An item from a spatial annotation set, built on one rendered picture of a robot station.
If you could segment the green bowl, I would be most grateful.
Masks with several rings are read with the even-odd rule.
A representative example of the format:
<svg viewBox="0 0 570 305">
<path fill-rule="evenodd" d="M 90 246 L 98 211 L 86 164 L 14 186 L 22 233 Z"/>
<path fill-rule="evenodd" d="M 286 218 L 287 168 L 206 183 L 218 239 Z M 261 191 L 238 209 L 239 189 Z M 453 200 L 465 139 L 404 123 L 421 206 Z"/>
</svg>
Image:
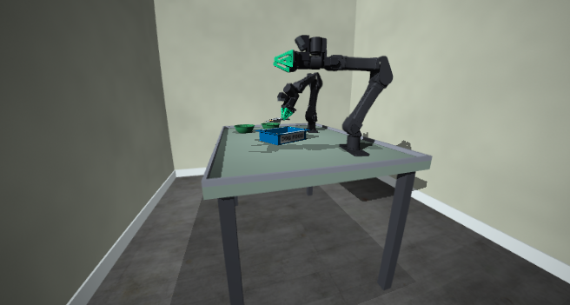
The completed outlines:
<svg viewBox="0 0 570 305">
<path fill-rule="evenodd" d="M 251 126 L 251 127 L 250 127 Z M 250 133 L 255 125 L 253 124 L 240 124 L 240 125 L 235 125 L 235 129 L 239 132 L 239 133 Z"/>
<path fill-rule="evenodd" d="M 278 128 L 280 123 L 261 123 L 264 129 Z"/>
</svg>

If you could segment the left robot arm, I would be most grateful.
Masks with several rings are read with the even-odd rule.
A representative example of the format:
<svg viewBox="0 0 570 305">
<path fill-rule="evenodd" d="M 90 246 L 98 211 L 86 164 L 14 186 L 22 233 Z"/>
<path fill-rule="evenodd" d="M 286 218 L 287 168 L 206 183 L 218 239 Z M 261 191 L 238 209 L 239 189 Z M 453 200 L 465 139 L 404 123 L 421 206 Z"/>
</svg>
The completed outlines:
<svg viewBox="0 0 570 305">
<path fill-rule="evenodd" d="M 380 57 L 349 57 L 343 55 L 327 56 L 327 38 L 319 36 L 309 38 L 309 35 L 301 35 L 295 39 L 299 48 L 299 61 L 309 61 L 309 70 L 325 69 L 337 70 L 361 70 L 370 71 L 369 85 L 354 111 L 342 124 L 342 129 L 349 134 L 346 144 L 339 144 L 353 156 L 369 156 L 369 153 L 360 147 L 362 122 L 377 96 L 386 89 L 393 81 L 393 73 L 386 56 Z M 304 51 L 305 52 L 301 52 Z M 306 53 L 308 52 L 308 53 Z M 380 69 L 381 68 L 381 71 Z M 378 73 L 377 73 L 378 72 Z M 352 118 L 351 118 L 352 117 Z"/>
</svg>

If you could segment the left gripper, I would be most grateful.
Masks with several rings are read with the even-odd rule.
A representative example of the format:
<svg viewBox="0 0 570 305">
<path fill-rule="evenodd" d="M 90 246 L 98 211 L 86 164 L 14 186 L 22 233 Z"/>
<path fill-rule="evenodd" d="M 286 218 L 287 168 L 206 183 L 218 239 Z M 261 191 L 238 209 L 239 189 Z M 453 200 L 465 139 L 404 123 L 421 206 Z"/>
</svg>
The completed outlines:
<svg viewBox="0 0 570 305">
<path fill-rule="evenodd" d="M 284 56 L 288 56 L 288 57 L 285 57 L 285 58 L 281 59 L 281 61 L 280 61 L 279 58 L 284 57 Z M 284 62 L 284 61 L 286 61 L 286 62 Z M 299 68 L 298 68 L 298 62 L 299 62 Z M 286 69 L 280 65 L 277 65 L 277 63 L 285 65 Z M 299 51 L 290 50 L 290 51 L 285 52 L 279 56 L 276 56 L 275 61 L 274 61 L 274 66 L 279 68 L 279 69 L 285 70 L 286 72 L 294 72 L 297 68 L 299 70 L 308 70 L 309 66 L 310 66 L 308 63 L 310 63 L 310 60 L 309 61 L 299 61 Z"/>
</svg>

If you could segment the grey metal scoop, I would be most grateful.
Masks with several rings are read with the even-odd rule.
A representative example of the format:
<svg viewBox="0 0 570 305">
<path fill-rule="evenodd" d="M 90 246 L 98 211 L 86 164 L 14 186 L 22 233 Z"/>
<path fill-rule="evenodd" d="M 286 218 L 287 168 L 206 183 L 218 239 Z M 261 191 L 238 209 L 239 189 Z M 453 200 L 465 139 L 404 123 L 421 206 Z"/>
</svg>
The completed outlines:
<svg viewBox="0 0 570 305">
<path fill-rule="evenodd" d="M 277 118 L 274 118 L 274 119 L 270 119 L 270 120 L 276 120 L 276 121 L 269 121 L 269 120 L 267 120 L 267 121 L 265 121 L 265 122 L 268 122 L 268 123 L 280 123 L 282 119 L 283 119 L 283 118 L 277 117 Z"/>
</svg>

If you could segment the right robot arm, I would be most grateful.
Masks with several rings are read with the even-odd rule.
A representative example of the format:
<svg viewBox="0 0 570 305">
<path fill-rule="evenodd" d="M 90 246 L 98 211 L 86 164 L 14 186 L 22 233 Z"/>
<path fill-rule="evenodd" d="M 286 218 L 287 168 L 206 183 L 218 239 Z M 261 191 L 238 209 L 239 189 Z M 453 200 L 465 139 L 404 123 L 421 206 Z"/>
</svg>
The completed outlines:
<svg viewBox="0 0 570 305">
<path fill-rule="evenodd" d="M 317 78 L 317 80 L 316 80 Z M 308 133 L 318 133 L 315 128 L 315 122 L 317 122 L 317 115 L 316 115 L 316 101 L 319 90 L 322 87 L 322 79 L 320 77 L 319 72 L 315 72 L 314 74 L 308 73 L 306 77 L 302 80 L 297 81 L 295 83 L 287 83 L 286 86 L 283 88 L 283 92 L 280 92 L 277 100 L 284 102 L 283 104 L 293 106 L 294 102 L 298 100 L 299 94 L 302 93 L 305 88 L 309 85 L 310 88 L 310 98 L 308 103 L 308 108 L 306 111 L 305 119 L 308 121 L 308 127 L 306 129 Z M 320 86 L 319 86 L 320 85 Z M 290 98 L 291 97 L 291 98 Z M 292 99 L 293 98 L 293 99 Z M 288 99 L 288 100 L 287 100 Z M 316 119 L 316 120 L 315 120 Z"/>
</svg>

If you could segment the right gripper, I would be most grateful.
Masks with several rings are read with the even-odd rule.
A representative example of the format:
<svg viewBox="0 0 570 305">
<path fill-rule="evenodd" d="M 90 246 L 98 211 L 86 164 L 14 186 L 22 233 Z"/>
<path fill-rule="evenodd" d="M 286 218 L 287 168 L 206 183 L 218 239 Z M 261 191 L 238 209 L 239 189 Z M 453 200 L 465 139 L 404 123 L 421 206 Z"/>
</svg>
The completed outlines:
<svg viewBox="0 0 570 305">
<path fill-rule="evenodd" d="M 290 117 L 291 115 L 293 115 L 295 113 L 295 111 L 296 111 L 296 109 L 294 108 L 295 104 L 296 104 L 296 101 L 294 102 L 293 107 L 291 105 L 282 104 L 282 117 L 283 117 L 282 120 L 285 121 L 288 117 Z M 284 114 L 283 114 L 283 111 L 284 111 Z"/>
</svg>

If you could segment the blue dog food box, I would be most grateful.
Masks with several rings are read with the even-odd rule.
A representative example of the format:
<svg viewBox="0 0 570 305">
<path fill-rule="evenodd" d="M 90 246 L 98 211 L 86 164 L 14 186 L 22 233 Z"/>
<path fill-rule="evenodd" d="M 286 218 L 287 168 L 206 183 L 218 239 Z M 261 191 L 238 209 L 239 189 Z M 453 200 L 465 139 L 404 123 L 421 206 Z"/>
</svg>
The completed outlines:
<svg viewBox="0 0 570 305">
<path fill-rule="evenodd" d="M 282 145 L 285 143 L 306 140 L 306 130 L 310 129 L 286 126 L 273 129 L 259 129 L 258 131 L 260 132 L 260 141 L 272 143 L 274 145 Z"/>
</svg>

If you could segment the grey raised table edge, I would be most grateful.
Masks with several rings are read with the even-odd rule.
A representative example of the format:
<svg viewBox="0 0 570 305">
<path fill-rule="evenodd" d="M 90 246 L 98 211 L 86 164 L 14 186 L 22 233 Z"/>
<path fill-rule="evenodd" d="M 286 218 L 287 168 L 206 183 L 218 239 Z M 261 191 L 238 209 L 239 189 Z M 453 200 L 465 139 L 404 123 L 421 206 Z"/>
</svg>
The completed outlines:
<svg viewBox="0 0 570 305">
<path fill-rule="evenodd" d="M 223 128 L 224 128 L 224 126 L 222 127 L 222 131 L 223 131 Z M 361 136 L 361 139 L 364 141 L 375 143 L 375 144 L 378 144 L 378 145 L 381 145 L 381 146 L 384 146 L 384 147 L 387 147 L 390 149 L 395 149 L 395 150 L 398 150 L 398 151 L 403 152 L 403 153 L 407 153 L 407 154 L 415 156 L 415 157 L 385 160 L 385 161 L 378 161 L 378 162 L 363 162 L 363 163 L 330 166 L 330 167 L 322 167 L 322 168 L 314 168 L 314 169 L 298 169 L 298 170 L 255 174 L 255 175 L 246 175 L 246 176 L 230 176 L 230 177 L 220 177 L 220 178 L 207 179 L 210 176 L 210 173 L 211 173 L 214 161 L 215 161 L 215 156 L 217 153 L 216 147 L 218 146 L 218 142 L 220 141 L 220 136 L 222 135 L 222 131 L 218 137 L 218 140 L 216 142 L 213 153 L 209 159 L 208 166 L 204 172 L 204 175 L 202 178 L 202 188 L 213 187 L 213 186 L 222 186 L 222 185 L 230 185 L 230 184 L 238 184 L 238 183 L 246 183 L 246 182 L 261 182 L 261 181 L 293 178 L 293 177 L 300 177 L 300 176 L 314 176 L 314 175 L 322 175 L 322 174 L 344 172 L 344 171 L 351 171 L 351 170 L 358 170 L 358 169 L 372 169 L 372 168 L 393 166 L 393 165 L 413 163 L 413 162 L 432 161 L 432 156 L 430 156 L 430 155 L 423 154 L 421 152 L 417 152 L 417 151 L 414 151 L 411 149 L 405 149 L 405 148 L 402 148 L 402 147 L 399 147 L 399 146 L 396 146 L 396 145 L 393 145 L 390 143 L 377 141 L 375 139 L 371 139 L 371 138 L 368 138 L 365 136 Z M 213 159 L 213 157 L 214 157 L 214 159 Z"/>
</svg>

